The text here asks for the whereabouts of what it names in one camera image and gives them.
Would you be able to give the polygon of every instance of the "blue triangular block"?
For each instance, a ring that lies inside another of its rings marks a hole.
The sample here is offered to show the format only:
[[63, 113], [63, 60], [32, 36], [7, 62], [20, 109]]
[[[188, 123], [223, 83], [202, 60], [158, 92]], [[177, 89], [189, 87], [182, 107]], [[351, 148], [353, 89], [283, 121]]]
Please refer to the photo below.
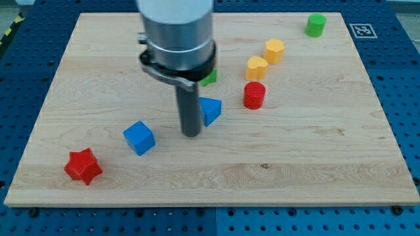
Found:
[[212, 98], [199, 98], [201, 118], [208, 127], [222, 113], [222, 101]]

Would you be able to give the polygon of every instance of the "red cylinder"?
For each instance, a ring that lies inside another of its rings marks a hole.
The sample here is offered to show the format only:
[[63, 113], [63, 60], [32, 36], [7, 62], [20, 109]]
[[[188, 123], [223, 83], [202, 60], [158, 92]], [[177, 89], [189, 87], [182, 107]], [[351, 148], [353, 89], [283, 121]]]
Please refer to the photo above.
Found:
[[248, 109], [259, 109], [263, 106], [265, 87], [259, 82], [246, 84], [243, 93], [243, 105]]

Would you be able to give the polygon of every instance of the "blue block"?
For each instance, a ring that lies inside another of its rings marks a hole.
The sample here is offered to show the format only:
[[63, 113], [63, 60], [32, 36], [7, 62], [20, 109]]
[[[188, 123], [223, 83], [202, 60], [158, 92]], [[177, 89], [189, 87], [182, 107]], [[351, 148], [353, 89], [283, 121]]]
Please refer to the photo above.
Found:
[[222, 113], [222, 101], [212, 98], [199, 98], [201, 118], [208, 127]]
[[155, 145], [153, 132], [142, 121], [126, 129], [124, 137], [129, 147], [139, 156]]

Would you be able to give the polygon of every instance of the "wooden board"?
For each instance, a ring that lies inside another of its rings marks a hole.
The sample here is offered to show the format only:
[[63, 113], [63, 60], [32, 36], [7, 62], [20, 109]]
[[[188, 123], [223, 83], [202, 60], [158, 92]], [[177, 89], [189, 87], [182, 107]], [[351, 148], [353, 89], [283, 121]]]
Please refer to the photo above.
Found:
[[[307, 13], [215, 14], [219, 78], [202, 96], [222, 115], [196, 138], [179, 128], [174, 88], [142, 73], [138, 14], [81, 14], [5, 204], [10, 207], [416, 205], [419, 194], [339, 13], [320, 38]], [[282, 39], [259, 110], [242, 105], [245, 65]], [[122, 132], [144, 121], [137, 157]], [[63, 171], [91, 147], [104, 174]]]

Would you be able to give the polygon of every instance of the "green block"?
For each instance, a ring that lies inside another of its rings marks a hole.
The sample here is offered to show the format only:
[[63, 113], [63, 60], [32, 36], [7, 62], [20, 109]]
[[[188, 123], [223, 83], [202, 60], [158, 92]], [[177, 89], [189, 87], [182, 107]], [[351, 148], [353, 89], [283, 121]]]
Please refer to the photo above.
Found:
[[304, 32], [309, 37], [319, 37], [324, 30], [324, 26], [327, 23], [327, 18], [322, 14], [315, 13], [311, 14], [308, 19], [308, 23], [306, 24], [306, 28]]
[[204, 79], [199, 81], [199, 83], [206, 87], [209, 83], [216, 83], [217, 82], [217, 68], [214, 68], [213, 71]]

